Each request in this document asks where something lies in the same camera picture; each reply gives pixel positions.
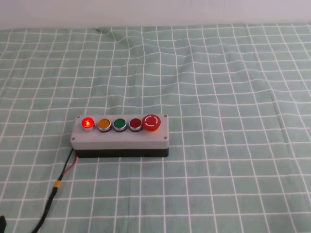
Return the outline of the grey black button switch box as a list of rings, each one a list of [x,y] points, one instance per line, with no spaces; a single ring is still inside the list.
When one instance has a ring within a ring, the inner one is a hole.
[[[70,142],[80,158],[167,157],[169,117],[167,114],[78,116]]]

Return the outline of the cyan checkered tablecloth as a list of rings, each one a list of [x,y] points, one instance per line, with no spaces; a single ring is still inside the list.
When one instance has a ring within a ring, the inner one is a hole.
[[[169,156],[78,159],[41,232],[310,232],[310,24],[1,31],[6,232],[36,226],[86,114],[167,114]]]

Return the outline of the black object at bottom left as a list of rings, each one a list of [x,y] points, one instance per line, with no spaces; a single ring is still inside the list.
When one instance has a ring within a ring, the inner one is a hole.
[[[4,233],[7,226],[5,216],[0,216],[0,233]]]

